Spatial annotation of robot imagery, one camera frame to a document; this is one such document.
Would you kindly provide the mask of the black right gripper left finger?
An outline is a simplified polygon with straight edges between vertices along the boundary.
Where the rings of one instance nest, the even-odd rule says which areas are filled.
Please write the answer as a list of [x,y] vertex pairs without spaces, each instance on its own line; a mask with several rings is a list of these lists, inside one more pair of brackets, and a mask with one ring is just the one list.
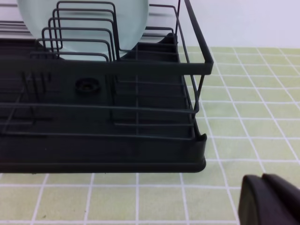
[[283,225],[285,209],[262,178],[246,175],[242,180],[238,216],[241,225]]

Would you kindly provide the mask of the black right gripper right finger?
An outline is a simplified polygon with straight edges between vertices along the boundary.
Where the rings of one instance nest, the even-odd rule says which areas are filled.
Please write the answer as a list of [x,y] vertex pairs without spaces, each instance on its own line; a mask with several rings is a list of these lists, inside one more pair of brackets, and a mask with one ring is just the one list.
[[281,203],[300,224],[300,189],[276,174],[264,174],[262,179],[268,183]]

